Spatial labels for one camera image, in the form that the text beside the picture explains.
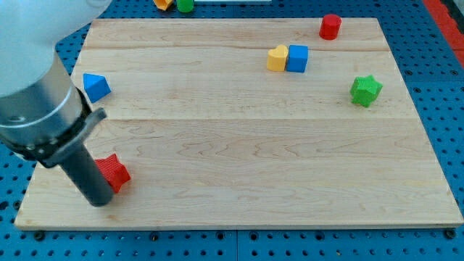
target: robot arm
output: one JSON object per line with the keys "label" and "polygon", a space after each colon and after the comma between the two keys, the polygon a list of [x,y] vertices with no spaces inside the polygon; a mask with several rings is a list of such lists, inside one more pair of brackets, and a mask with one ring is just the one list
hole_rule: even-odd
{"label": "robot arm", "polygon": [[83,145],[106,117],[92,112],[54,47],[111,0],[0,0],[0,140],[45,167],[60,165],[94,206],[112,189]]}

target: red cylinder block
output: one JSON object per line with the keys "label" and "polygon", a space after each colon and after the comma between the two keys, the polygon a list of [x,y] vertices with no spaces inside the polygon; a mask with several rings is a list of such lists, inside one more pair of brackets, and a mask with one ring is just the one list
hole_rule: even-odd
{"label": "red cylinder block", "polygon": [[341,18],[336,14],[327,14],[322,19],[319,36],[326,40],[334,40],[338,34],[341,25]]}

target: red star block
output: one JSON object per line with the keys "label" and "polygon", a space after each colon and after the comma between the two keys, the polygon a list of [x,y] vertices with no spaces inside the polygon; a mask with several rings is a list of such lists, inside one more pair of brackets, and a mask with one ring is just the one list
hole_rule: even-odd
{"label": "red star block", "polygon": [[131,179],[128,170],[119,162],[116,154],[106,159],[95,159],[95,163],[115,193],[119,192],[121,186]]}

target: blue pegboard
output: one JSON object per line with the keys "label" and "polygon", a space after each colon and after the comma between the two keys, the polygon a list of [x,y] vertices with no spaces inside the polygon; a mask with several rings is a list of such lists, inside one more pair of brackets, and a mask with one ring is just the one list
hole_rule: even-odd
{"label": "blue pegboard", "polygon": [[[152,0],[114,0],[103,18],[377,17],[455,198],[464,206],[464,71],[421,1],[273,0],[161,12]],[[57,44],[68,72],[89,26]],[[13,226],[34,162],[0,145],[0,260],[463,260],[454,231],[19,231]]]}

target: blue cube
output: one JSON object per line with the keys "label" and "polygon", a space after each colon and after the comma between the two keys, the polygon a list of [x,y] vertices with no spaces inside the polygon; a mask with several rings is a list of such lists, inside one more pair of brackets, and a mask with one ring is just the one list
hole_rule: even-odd
{"label": "blue cube", "polygon": [[287,61],[286,70],[288,72],[304,73],[306,70],[308,50],[307,46],[290,45],[289,60]]}
{"label": "blue cube", "polygon": [[97,102],[111,92],[104,76],[84,73],[84,90],[91,103]]}

